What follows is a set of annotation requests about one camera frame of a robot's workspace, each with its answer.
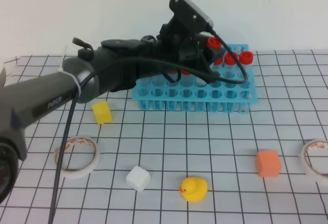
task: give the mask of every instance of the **tape roll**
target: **tape roll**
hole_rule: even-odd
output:
[[[90,137],[87,136],[75,136],[71,137],[67,140],[65,151],[71,148],[74,145],[90,145],[94,148],[94,156],[92,161],[83,169],[79,170],[64,170],[61,169],[61,175],[70,178],[70,179],[79,179],[84,176],[90,174],[98,165],[99,162],[99,149],[97,143]],[[58,164],[58,156],[59,156],[60,147],[55,151],[55,163]]]
[[[322,182],[328,184],[328,176],[319,173],[317,170],[311,167],[309,161],[306,159],[306,153],[311,150],[327,150],[328,141],[324,139],[315,139],[307,142],[299,154],[301,165],[305,173],[316,182]]]

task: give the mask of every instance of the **blue test tube rack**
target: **blue test tube rack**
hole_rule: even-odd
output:
[[[248,50],[248,45],[229,45],[230,49],[240,54]],[[241,73],[236,71],[231,75],[231,79],[243,79]],[[217,70],[222,77],[228,76],[224,64],[218,66]],[[251,104],[257,102],[256,87],[254,84],[254,74],[252,68],[248,71],[248,82],[242,85],[215,82],[200,86],[196,77],[190,75],[192,83],[186,87],[181,81],[170,83],[168,80],[157,82],[158,76],[147,79],[139,79],[133,89],[134,100],[139,101],[141,110],[163,110],[170,111],[208,111],[225,113],[237,111],[238,113],[248,113]]]

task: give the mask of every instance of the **red cap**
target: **red cap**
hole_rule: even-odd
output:
[[[181,70],[181,73],[184,74],[184,75],[190,75],[190,73],[186,70]]]
[[[254,55],[250,51],[243,51],[239,56],[239,60],[241,64],[248,65],[253,62]]]
[[[221,49],[222,46],[221,42],[216,37],[209,37],[207,39],[207,45],[213,49]]]
[[[238,54],[236,52],[233,52],[233,54],[238,59]],[[224,63],[227,65],[235,65],[236,61],[232,58],[232,55],[227,52],[226,55],[224,55]]]
[[[221,57],[221,58],[219,58],[218,60],[216,60],[215,62],[214,62],[214,65],[220,65],[220,64],[222,64],[223,63],[223,57]]]

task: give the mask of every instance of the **black cable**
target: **black cable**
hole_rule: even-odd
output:
[[[122,63],[129,63],[129,62],[148,62],[148,63],[156,63],[156,64],[160,64],[160,65],[164,65],[164,66],[169,66],[169,67],[172,67],[172,68],[175,68],[175,69],[178,69],[178,70],[188,71],[189,73],[197,75],[200,78],[207,79],[207,80],[210,80],[210,81],[213,81],[213,82],[216,81],[216,80],[221,81],[221,82],[231,83],[231,84],[243,84],[243,83],[247,82],[248,77],[247,77],[247,73],[245,72],[245,69],[243,68],[243,66],[241,65],[239,60],[235,57],[235,55],[232,53],[232,51],[227,46],[227,44],[215,33],[215,31],[212,28],[209,29],[209,32],[213,36],[215,36],[222,43],[222,45],[226,48],[226,50],[231,54],[232,58],[235,60],[236,64],[240,68],[240,70],[241,70],[241,72],[244,76],[244,80],[226,79],[226,78],[222,78],[222,77],[219,77],[217,75],[214,75],[214,74],[203,73],[202,71],[199,71],[199,70],[196,70],[196,69],[193,69],[193,68],[190,68],[190,67],[186,67],[186,66],[176,64],[176,63],[172,63],[172,62],[167,62],[165,60],[159,60],[159,59],[156,59],[156,58],[150,58],[150,57],[125,57],[125,58],[119,58],[117,60],[114,60],[114,61],[104,65],[101,69],[99,69],[97,71],[94,71],[91,74],[89,74],[80,83],[81,90],[85,87],[85,85],[94,76],[96,76],[98,73],[103,71],[105,68],[107,68],[111,65],[114,65],[114,64],[122,64]],[[63,165],[63,155],[64,155],[64,151],[65,151],[66,141],[68,139],[68,133],[69,133],[70,126],[71,126],[71,121],[72,121],[75,105],[76,105],[77,100],[78,100],[78,95],[79,95],[79,93],[78,93],[78,91],[76,91],[75,96],[72,100],[72,104],[71,104],[69,113],[68,113],[66,126],[65,126],[64,134],[63,134],[63,139],[62,139],[61,145],[60,145],[60,151],[59,151],[58,164],[57,164],[56,173],[55,173],[55,180],[54,180],[54,187],[53,187],[53,192],[52,192],[52,199],[51,199],[51,206],[50,206],[50,214],[49,214],[48,224],[53,223],[53,219],[54,219],[54,216],[55,216],[56,199],[57,199],[57,193],[58,193],[60,171],[61,171],[62,165]]]
[[[244,77],[244,80],[236,80],[234,82],[229,82],[228,81],[229,79],[219,77],[220,81],[227,82],[227,83],[235,83],[235,84],[246,83],[248,81],[247,73],[246,73],[244,67],[242,66],[242,64],[240,63],[240,61],[238,60],[238,58],[236,58],[235,54],[233,54],[232,50],[230,50],[230,47],[223,41],[223,39],[219,35],[217,35],[217,33],[214,31],[214,29],[209,24],[207,25],[207,32],[210,33],[211,35],[213,35],[214,37],[216,37],[217,40],[221,42],[223,47],[228,51],[228,53],[231,55],[233,60],[236,62],[237,66],[239,67],[239,69],[242,73],[242,76]]]

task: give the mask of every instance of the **rubber duck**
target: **rubber duck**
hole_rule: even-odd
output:
[[[208,190],[206,180],[198,177],[188,177],[182,181],[179,191],[188,202],[198,202],[205,198]]]

